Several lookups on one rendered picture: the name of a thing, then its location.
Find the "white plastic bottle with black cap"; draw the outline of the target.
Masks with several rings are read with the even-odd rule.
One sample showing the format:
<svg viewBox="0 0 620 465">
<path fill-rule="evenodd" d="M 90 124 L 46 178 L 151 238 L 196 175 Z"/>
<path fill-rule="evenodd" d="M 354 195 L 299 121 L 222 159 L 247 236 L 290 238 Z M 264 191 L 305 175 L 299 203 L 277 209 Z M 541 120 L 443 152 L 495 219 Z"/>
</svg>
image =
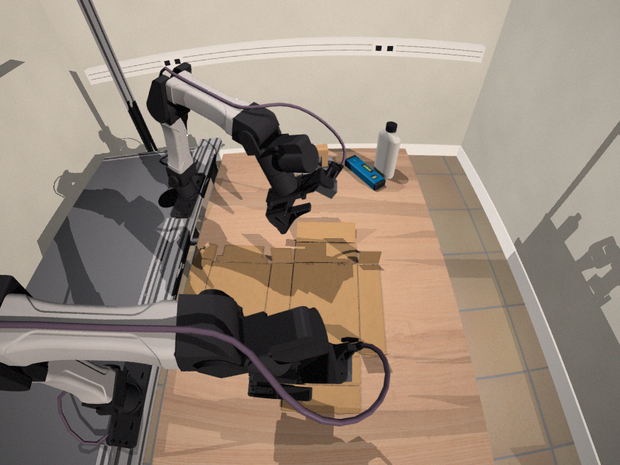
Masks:
<svg viewBox="0 0 620 465">
<path fill-rule="evenodd" d="M 399 154 L 401 138 L 397 133 L 397 124 L 389 121 L 386 128 L 378 135 L 374 170 L 385 179 L 394 176 Z"/>
</svg>

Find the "brown cardboard box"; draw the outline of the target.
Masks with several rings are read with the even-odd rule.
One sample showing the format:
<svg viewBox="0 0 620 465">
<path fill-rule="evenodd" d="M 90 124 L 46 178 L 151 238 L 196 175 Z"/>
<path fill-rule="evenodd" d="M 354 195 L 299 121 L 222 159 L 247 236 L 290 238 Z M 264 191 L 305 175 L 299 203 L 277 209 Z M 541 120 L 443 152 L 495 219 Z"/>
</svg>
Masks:
<svg viewBox="0 0 620 465">
<path fill-rule="evenodd" d="M 380 266 L 372 265 L 382 251 L 360 251 L 358 264 L 364 265 L 357 271 L 357 264 L 317 263 L 357 263 L 355 243 L 326 242 L 355 242 L 355 223 L 297 222 L 293 279 L 293 264 L 272 263 L 270 273 L 271 264 L 241 263 L 267 263 L 264 246 L 226 245 L 212 263 L 217 245 L 210 245 L 194 258 L 183 294 L 218 289 L 234 298 L 244 316 L 273 315 L 289 310 L 292 285 L 290 309 L 316 308 L 330 343 L 356 337 L 386 354 Z M 315 413 L 360 414 L 360 386 L 289 385 L 313 388 L 310 401 L 298 402 Z"/>
</svg>

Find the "blue spirit level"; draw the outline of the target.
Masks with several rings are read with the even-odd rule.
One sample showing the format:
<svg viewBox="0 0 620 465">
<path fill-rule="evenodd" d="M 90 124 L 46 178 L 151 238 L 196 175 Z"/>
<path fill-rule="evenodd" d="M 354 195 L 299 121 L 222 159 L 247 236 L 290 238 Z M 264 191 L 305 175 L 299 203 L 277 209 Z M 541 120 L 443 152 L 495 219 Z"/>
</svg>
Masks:
<svg viewBox="0 0 620 465">
<path fill-rule="evenodd" d="M 361 178 L 374 191 L 385 186 L 386 179 L 365 164 L 356 155 L 345 159 L 345 166 Z"/>
</svg>

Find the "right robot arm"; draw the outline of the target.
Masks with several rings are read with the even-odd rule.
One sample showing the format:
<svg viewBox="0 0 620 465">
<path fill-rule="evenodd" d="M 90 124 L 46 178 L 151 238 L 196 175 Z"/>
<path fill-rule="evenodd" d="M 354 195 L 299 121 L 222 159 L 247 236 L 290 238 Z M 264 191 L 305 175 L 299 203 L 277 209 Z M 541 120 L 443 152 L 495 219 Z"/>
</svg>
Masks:
<svg viewBox="0 0 620 465">
<path fill-rule="evenodd" d="M 260 374 L 237 347 L 181 326 L 231 335 L 267 369 L 274 361 L 301 360 L 298 383 L 352 382 L 359 338 L 328 343 L 316 308 L 244 316 L 234 298 L 218 289 L 134 306 L 55 303 L 32 297 L 13 276 L 0 275 L 0 391 L 29 391 L 32 383 L 41 382 L 69 392 L 98 415 L 112 415 L 108 445 L 133 449 L 152 366 L 221 379 Z M 118 365 L 90 360 L 125 364 L 121 371 Z"/>
</svg>

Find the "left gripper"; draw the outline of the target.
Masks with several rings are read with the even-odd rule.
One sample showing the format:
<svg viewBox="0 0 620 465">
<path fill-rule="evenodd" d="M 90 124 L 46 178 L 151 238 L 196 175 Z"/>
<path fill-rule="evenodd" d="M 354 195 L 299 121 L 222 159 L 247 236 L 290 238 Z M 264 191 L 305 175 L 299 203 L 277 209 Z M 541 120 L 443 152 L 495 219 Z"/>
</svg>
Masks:
<svg viewBox="0 0 620 465">
<path fill-rule="evenodd" d="M 309 174 L 295 176 L 294 173 L 281 172 L 274 176 L 266 176 L 272 188 L 269 188 L 266 198 L 267 210 L 265 216 L 283 235 L 286 234 L 291 224 L 301 215 L 311 211 L 311 204 L 304 203 L 293 206 L 296 199 L 306 199 L 306 194 L 301 195 L 305 181 L 303 177 Z"/>
</svg>

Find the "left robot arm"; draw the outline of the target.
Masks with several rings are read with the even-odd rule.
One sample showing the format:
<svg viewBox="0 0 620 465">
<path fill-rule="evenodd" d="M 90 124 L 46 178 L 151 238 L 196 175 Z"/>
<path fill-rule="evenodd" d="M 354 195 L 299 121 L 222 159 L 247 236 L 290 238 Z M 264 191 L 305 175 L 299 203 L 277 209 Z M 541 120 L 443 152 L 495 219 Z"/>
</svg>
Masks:
<svg viewBox="0 0 620 465">
<path fill-rule="evenodd" d="M 335 177 L 340 165 L 332 161 L 327 170 L 316 170 L 319 153 L 308 135 L 282 134 L 272 111 L 236 106 L 259 104 L 235 99 L 199 81 L 187 62 L 172 71 L 175 76 L 171 74 L 169 78 L 163 74 L 152 81 L 146 102 L 150 115 L 162 126 L 168 153 L 165 167 L 168 185 L 178 193 L 172 218 L 191 217 L 206 177 L 205 173 L 196 173 L 196 162 L 189 151 L 187 119 L 190 109 L 225 130 L 232 140 L 243 146 L 248 156 L 255 155 L 266 176 L 281 172 L 310 173 L 303 177 L 301 195 L 315 191 L 329 198 L 336 195 Z"/>
</svg>

